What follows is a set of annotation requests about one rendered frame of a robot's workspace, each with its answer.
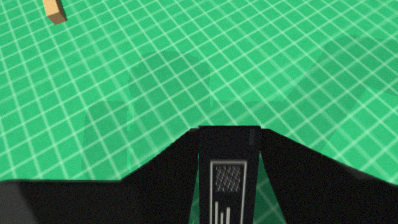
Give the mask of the black strip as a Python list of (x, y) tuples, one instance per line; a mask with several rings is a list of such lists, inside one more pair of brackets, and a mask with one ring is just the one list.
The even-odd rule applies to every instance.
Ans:
[(200, 224), (253, 224), (262, 128), (199, 125)]

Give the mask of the green work mat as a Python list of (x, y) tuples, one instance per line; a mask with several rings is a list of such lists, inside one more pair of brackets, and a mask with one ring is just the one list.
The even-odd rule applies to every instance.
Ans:
[(0, 181), (120, 180), (260, 125), (398, 185), (398, 0), (0, 0)]

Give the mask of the small tan wooden bar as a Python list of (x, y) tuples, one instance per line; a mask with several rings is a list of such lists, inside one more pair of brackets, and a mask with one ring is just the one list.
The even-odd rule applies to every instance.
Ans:
[(42, 0), (47, 17), (54, 25), (66, 22), (60, 0)]

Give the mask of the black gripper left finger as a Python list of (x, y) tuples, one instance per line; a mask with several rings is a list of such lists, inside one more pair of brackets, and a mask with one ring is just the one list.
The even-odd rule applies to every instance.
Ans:
[(198, 152), (191, 128), (120, 180), (2, 180), (0, 224), (188, 224)]

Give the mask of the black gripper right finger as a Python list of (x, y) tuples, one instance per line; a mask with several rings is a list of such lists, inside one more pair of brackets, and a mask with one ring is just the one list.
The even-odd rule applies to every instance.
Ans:
[(286, 224), (398, 224), (398, 185), (271, 129), (260, 152)]

